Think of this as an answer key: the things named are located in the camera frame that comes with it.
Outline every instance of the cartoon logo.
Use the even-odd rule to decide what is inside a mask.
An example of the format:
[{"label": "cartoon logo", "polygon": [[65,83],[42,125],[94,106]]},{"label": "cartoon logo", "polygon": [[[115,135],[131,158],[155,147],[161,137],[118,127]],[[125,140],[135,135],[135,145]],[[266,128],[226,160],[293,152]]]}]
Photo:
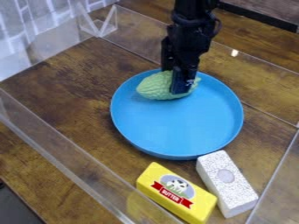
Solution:
[{"label": "cartoon logo", "polygon": [[191,208],[193,202],[190,199],[195,195],[195,191],[189,182],[174,175],[165,175],[159,182],[154,182],[153,188],[159,191],[159,193],[177,204]]}]

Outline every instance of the butter box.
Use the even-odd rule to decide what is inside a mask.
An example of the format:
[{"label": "butter box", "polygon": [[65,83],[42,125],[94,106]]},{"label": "butter box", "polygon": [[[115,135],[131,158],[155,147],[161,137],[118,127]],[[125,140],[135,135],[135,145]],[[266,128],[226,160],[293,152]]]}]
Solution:
[{"label": "butter box", "polygon": [[187,222],[207,222],[218,198],[158,163],[145,170],[137,188]]}]

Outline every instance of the clear acrylic enclosure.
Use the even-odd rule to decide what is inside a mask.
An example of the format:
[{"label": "clear acrylic enclosure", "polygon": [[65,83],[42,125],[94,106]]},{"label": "clear acrylic enclosure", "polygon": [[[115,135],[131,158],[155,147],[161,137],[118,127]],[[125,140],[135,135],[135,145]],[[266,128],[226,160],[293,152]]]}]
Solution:
[{"label": "clear acrylic enclosure", "polygon": [[[95,17],[98,20],[94,22],[87,9],[79,2],[74,3],[71,8],[73,10],[69,13],[65,11],[65,7],[57,10],[65,22],[39,34],[33,39],[31,44],[27,45],[29,47],[19,45],[21,49],[17,53],[13,53],[13,49],[2,52],[0,67],[2,69],[10,67],[6,69],[7,74],[3,79],[47,60],[57,53],[69,51],[69,48],[93,36],[101,38],[98,41],[107,40],[111,48],[113,46],[121,47],[123,51],[130,51],[138,55],[137,59],[139,61],[151,61],[153,68],[159,67],[161,42],[166,35],[167,24],[118,5],[97,11]],[[43,22],[49,21],[43,17],[39,19]],[[29,59],[29,51],[34,52],[31,53],[34,58]],[[19,67],[14,67],[14,70],[13,66],[7,64],[7,61],[13,60],[17,60],[19,65]],[[126,58],[115,57],[114,60],[126,60]],[[284,223],[269,222],[268,209],[272,209],[272,200],[268,199],[273,199],[274,195],[278,194],[277,191],[272,190],[278,189],[277,185],[280,185],[280,189],[288,189],[290,192],[289,199],[298,200],[298,195],[294,196],[297,193],[294,186],[298,186],[299,181],[296,181],[296,169],[289,166],[296,164],[296,161],[289,161],[289,158],[293,160],[294,157],[290,157],[290,155],[298,154],[296,152],[298,137],[286,154],[288,146],[294,138],[289,133],[296,130],[298,117],[286,116],[286,113],[282,113],[282,110],[274,107],[274,103],[285,105],[285,111],[297,111],[299,105],[298,97],[296,97],[299,91],[298,86],[294,84],[293,87],[285,88],[289,100],[281,96],[277,89],[285,85],[286,80],[292,79],[293,83],[299,83],[299,74],[215,42],[210,53],[202,57],[201,71],[221,79],[235,91],[243,102],[246,113],[243,130],[225,150],[243,171],[258,194],[262,195],[262,200],[250,217],[249,213],[243,213],[226,220],[217,210],[210,218],[210,223],[246,223],[247,218],[247,223]],[[97,80],[98,76],[86,77],[86,79]],[[95,113],[94,108],[87,108],[87,111],[91,114]],[[47,124],[5,90],[0,91],[0,121],[122,222],[182,222],[134,188],[133,184],[141,175],[135,167],[129,167],[127,163],[119,163],[118,157],[110,157],[109,161],[105,157],[93,157],[69,139],[69,136],[65,136]],[[147,166],[153,161],[167,165],[186,179],[205,188],[195,171],[194,162],[163,161],[141,154],[131,145],[125,145],[125,148],[119,149],[111,144],[111,147],[105,149],[103,153],[109,155],[111,151],[119,150],[127,151],[127,154],[141,159],[143,166]],[[269,152],[273,151],[276,157],[269,157]],[[272,179],[278,165],[280,170]],[[118,173],[123,170],[131,171],[130,178],[125,173]],[[293,173],[289,175],[294,177],[290,186],[286,186],[286,172]],[[282,202],[281,205],[288,203],[286,198],[277,197],[277,199],[277,203]],[[297,215],[296,209],[280,213],[282,220],[286,216],[286,218],[293,219],[292,217]]]}]

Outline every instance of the white block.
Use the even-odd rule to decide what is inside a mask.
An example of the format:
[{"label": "white block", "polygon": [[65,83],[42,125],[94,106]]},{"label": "white block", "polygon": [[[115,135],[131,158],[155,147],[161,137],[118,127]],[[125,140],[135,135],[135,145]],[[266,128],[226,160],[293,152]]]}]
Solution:
[{"label": "white block", "polygon": [[225,150],[199,157],[197,171],[219,198],[219,210],[226,218],[254,208],[258,194]]}]

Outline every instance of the green object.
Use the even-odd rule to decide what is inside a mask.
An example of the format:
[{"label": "green object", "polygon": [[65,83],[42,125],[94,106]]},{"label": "green object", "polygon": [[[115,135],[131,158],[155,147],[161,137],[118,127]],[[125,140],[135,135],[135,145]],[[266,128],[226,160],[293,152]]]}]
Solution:
[{"label": "green object", "polygon": [[197,76],[194,84],[191,85],[191,90],[186,94],[173,94],[170,92],[173,84],[173,71],[165,71],[155,73],[146,77],[137,87],[137,92],[147,99],[151,100],[171,100],[182,98],[190,95],[194,89],[199,85],[202,79]]}]

